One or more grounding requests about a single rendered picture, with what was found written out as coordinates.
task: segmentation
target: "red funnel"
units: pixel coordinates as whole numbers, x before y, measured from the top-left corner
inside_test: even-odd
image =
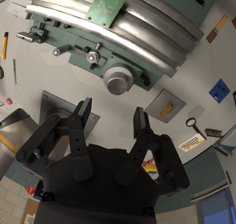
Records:
[[[33,188],[31,188],[31,187],[28,186],[28,193],[29,193],[29,194],[34,194],[35,192],[36,192],[35,189],[33,189]]]

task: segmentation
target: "wooden brush handle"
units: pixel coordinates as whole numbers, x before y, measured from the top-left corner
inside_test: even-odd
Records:
[[[226,22],[227,19],[228,19],[228,15],[224,15],[222,17],[222,19],[219,21],[219,23],[215,27],[217,31],[220,30],[220,28],[223,26],[223,24]]]

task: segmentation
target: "green machine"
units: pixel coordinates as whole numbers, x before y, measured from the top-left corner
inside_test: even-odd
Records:
[[[35,21],[17,37],[70,52],[69,63],[99,78],[114,95],[133,84],[149,91],[172,78],[203,33],[198,26],[215,0],[33,0]]]

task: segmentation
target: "window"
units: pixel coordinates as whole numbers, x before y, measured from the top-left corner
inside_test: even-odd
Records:
[[[196,201],[199,224],[236,224],[235,208],[229,188]]]

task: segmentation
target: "green circuit board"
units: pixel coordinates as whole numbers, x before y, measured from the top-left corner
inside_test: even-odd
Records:
[[[85,20],[109,28],[126,0],[94,0]]]

